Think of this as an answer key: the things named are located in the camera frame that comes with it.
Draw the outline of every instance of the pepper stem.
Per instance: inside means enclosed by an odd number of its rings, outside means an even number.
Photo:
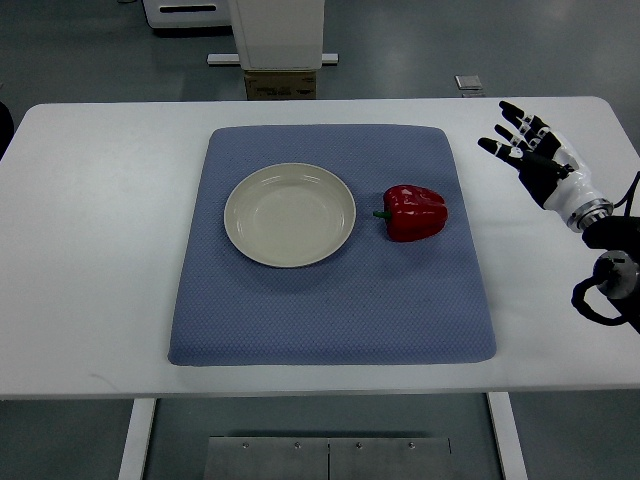
[[[385,220],[391,220],[391,212],[386,210],[384,212],[373,212],[373,216],[378,218],[384,218]]]

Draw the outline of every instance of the robot finger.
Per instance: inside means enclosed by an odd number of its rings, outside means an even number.
[[[549,125],[544,123],[540,117],[527,114],[509,102],[502,101],[499,105],[502,108],[502,116],[518,129],[518,133],[524,137],[532,149],[549,132]]]
[[[521,148],[505,145],[490,138],[481,138],[478,145],[516,170],[520,170],[523,165],[524,151]]]
[[[532,139],[529,145],[532,151],[547,158],[553,158],[558,148],[561,147],[560,140],[548,128],[544,135]]]
[[[509,130],[504,128],[502,125],[496,125],[495,131],[498,135],[504,138],[507,142],[509,142],[514,147],[529,149],[529,144],[518,135],[514,135]]]

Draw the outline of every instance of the red bell pepper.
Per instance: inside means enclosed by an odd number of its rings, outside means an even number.
[[[444,198],[428,188],[396,185],[384,193],[384,218],[387,233],[395,242],[413,242],[435,235],[444,228],[449,216]]]

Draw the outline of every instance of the gray floor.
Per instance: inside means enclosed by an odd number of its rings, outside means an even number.
[[[140,1],[0,5],[0,101],[16,123],[39,103],[244,99],[237,68],[206,66],[208,53],[235,50],[229,35],[154,35]],[[458,97],[454,76],[477,74],[488,96],[602,97],[638,149],[639,23],[635,1],[326,0],[325,51],[340,65],[319,72],[318,96]],[[638,391],[512,401],[531,479],[637,478]],[[116,478],[129,408],[0,403],[0,479]],[[403,424],[404,411],[388,414]]]
[[[482,394],[161,400],[145,480],[202,478],[210,436],[448,438],[455,478],[500,478]]]

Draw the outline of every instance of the metal bracket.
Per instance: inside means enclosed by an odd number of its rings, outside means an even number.
[[[210,53],[207,56],[207,64],[209,66],[229,66],[240,65],[240,57],[237,53]],[[337,53],[323,53],[322,65],[337,65]]]
[[[118,480],[142,479],[155,408],[155,398],[136,398],[133,401]]]
[[[520,438],[507,392],[487,393],[504,480],[527,480]]]

